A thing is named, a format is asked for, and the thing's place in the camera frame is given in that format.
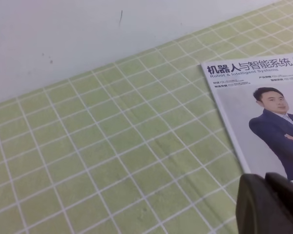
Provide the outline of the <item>left hand in black glove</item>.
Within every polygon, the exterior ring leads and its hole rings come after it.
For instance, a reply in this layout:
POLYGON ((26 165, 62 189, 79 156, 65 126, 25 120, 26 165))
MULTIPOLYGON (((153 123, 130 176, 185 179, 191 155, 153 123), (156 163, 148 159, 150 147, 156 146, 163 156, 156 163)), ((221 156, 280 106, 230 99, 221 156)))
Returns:
POLYGON ((240 234, 293 234, 293 182, 277 173, 241 175, 235 216, 240 234))

